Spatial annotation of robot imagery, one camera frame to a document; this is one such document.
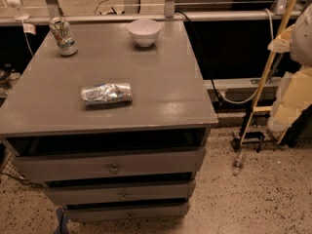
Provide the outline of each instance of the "upright can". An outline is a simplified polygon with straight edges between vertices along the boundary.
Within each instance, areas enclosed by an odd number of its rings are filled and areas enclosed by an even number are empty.
[[[58,43],[59,53],[70,56],[78,51],[77,44],[65,18],[57,17],[50,20],[49,27]]]

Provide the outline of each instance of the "clear plastic bottle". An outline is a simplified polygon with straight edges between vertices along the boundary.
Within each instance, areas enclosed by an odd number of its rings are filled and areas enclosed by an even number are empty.
[[[242,150],[233,162],[233,168],[234,168],[233,175],[234,176],[237,176],[244,167],[244,157],[243,156],[244,156],[244,153]]]

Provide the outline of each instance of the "can lying on its side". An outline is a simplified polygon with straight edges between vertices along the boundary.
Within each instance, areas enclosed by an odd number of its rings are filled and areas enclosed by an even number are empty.
[[[83,88],[81,97],[87,105],[111,104],[132,101],[132,91],[129,83],[103,84]]]
[[[65,18],[53,18],[50,20],[49,27],[58,43],[61,55],[70,56],[78,51],[69,22]]]

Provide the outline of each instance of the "white cable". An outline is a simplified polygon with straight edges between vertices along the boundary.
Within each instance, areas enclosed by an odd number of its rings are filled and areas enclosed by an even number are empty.
[[[271,40],[274,40],[274,35],[273,35],[273,21],[272,21],[272,15],[271,12],[268,9],[264,9],[264,12],[267,14],[270,20],[270,31],[271,31]]]
[[[243,101],[233,101],[233,100],[230,100],[230,99],[228,99],[228,98],[225,97],[225,92],[220,92],[220,95],[221,95],[221,97],[222,97],[225,101],[227,101],[227,102],[229,102],[229,103],[232,103],[232,104],[244,104],[244,103],[246,103],[247,101],[251,100],[251,99],[255,96],[256,91],[257,91],[257,89],[253,92],[253,94],[252,94],[249,98],[247,98],[247,99],[245,99],[245,100],[243,100]]]
[[[27,35],[26,35],[25,31],[24,31],[23,20],[21,21],[21,23],[22,23],[22,31],[23,31],[23,34],[25,35],[25,38],[26,38],[26,43],[27,43],[27,46],[28,46],[28,50],[29,50],[29,52],[31,53],[31,55],[33,56],[33,53],[32,53],[32,51],[31,51],[31,48],[30,48],[30,45],[29,45],[29,42],[28,42]]]

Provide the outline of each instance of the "floor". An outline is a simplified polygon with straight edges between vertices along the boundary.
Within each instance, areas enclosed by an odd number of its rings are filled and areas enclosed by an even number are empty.
[[[60,3],[67,7],[64,11],[69,15],[93,15],[101,1],[61,0]],[[44,7],[43,0],[25,0],[26,3],[28,7],[31,4],[37,6],[26,10],[34,15],[45,15],[44,8],[38,9],[39,4]],[[106,12],[107,8],[103,6],[98,11]],[[12,16],[15,12],[15,9],[0,5],[0,17]],[[259,153],[254,151],[255,146],[246,145],[245,167],[238,176],[234,176],[232,163],[237,153],[231,146],[231,140],[233,132],[239,131],[242,116],[218,114],[219,124],[209,135],[207,155],[197,175],[190,210],[185,217],[88,224],[69,221],[69,233],[312,233],[312,143],[280,149],[267,145]],[[54,233],[58,229],[56,210],[59,206],[54,206],[42,189],[21,184],[6,175],[0,178],[1,234]]]

